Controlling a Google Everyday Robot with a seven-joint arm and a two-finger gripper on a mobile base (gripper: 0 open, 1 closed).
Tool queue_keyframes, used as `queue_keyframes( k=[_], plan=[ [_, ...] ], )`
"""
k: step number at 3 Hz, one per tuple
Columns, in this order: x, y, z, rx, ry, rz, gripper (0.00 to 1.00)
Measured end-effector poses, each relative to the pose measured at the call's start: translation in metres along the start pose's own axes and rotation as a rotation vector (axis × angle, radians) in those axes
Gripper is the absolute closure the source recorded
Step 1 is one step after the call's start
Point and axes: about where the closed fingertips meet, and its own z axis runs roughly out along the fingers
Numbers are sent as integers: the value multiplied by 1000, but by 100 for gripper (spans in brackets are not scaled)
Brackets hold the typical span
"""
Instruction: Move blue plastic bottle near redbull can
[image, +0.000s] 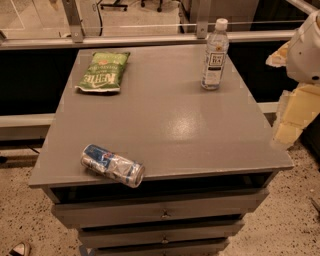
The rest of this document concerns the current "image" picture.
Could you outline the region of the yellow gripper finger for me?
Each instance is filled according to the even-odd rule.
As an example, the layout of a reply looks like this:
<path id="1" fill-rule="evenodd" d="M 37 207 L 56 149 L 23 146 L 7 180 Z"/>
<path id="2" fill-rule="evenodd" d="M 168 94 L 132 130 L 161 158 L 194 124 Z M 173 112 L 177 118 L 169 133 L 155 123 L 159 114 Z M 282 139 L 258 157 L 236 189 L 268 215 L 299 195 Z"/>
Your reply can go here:
<path id="1" fill-rule="evenodd" d="M 299 83 L 292 92 L 284 91 L 273 124 L 272 145 L 291 147 L 319 113 L 319 84 Z"/>
<path id="2" fill-rule="evenodd" d="M 289 43 L 286 42 L 280 48 L 278 48 L 274 53 L 268 56 L 266 59 L 266 64 L 271 67 L 285 67 L 287 63 L 287 51 Z"/>

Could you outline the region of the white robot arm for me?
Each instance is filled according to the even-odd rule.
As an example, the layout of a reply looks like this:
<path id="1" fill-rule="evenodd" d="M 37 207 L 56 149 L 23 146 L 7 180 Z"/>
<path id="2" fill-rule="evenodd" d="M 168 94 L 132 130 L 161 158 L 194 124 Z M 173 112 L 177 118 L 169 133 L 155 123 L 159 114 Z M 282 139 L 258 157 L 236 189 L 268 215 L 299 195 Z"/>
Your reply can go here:
<path id="1" fill-rule="evenodd" d="M 320 113 L 320 11 L 309 15 L 293 37 L 266 60 L 272 67 L 285 67 L 298 82 L 279 99 L 271 143 L 283 150 L 291 147 Z"/>

